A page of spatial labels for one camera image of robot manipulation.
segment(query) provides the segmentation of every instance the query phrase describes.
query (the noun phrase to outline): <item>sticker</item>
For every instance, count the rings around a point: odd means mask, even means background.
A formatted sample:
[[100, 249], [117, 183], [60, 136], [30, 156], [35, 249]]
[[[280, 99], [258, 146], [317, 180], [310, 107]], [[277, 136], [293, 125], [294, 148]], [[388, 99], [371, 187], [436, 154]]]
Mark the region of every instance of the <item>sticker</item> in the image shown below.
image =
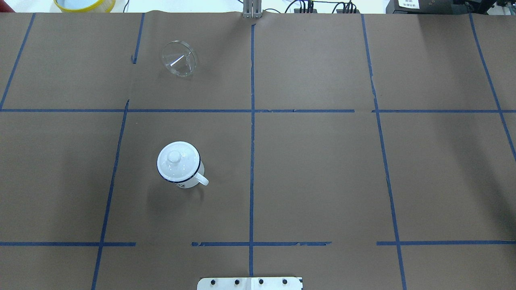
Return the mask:
[[400, 7], [419, 9], [419, 0], [398, 0]]

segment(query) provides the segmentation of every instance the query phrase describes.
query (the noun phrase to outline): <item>transparent glass cup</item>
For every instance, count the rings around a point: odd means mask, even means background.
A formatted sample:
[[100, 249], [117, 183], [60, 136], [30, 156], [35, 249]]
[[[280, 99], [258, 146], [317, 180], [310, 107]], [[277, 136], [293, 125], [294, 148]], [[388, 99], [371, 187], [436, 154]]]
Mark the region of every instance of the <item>transparent glass cup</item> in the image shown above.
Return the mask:
[[167, 43], [163, 48], [162, 62], [171, 73], [177, 76], [189, 76], [194, 73], [198, 59], [188, 43], [175, 40]]

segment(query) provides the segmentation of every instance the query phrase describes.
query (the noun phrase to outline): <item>mug lid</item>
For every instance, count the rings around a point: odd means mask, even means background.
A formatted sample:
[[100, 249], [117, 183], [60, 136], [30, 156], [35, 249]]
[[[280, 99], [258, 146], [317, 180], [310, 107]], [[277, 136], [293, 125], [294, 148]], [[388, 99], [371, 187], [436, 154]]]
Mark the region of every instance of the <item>mug lid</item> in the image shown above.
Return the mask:
[[194, 176], [201, 165], [199, 151], [190, 143], [177, 141], [165, 146], [158, 155], [159, 174], [172, 182], [183, 182]]

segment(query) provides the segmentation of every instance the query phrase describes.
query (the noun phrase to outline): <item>white enamel mug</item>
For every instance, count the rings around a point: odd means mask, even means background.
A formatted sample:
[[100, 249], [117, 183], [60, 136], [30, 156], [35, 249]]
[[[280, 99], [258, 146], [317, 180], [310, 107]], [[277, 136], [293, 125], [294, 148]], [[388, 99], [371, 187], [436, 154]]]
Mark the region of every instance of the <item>white enamel mug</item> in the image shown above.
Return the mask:
[[190, 143], [177, 141], [165, 146], [158, 155], [159, 175], [180, 188], [191, 188], [198, 183], [208, 185], [199, 151]]

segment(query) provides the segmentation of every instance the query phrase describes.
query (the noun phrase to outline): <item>mug handle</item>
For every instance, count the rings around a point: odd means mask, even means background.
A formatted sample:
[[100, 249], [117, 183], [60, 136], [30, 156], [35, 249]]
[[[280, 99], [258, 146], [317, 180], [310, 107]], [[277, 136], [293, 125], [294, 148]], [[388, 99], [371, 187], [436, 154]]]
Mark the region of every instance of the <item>mug handle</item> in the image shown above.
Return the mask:
[[202, 176], [198, 172], [194, 175], [194, 177], [204, 186], [208, 185], [208, 183], [209, 183], [208, 179], [206, 179], [206, 177]]

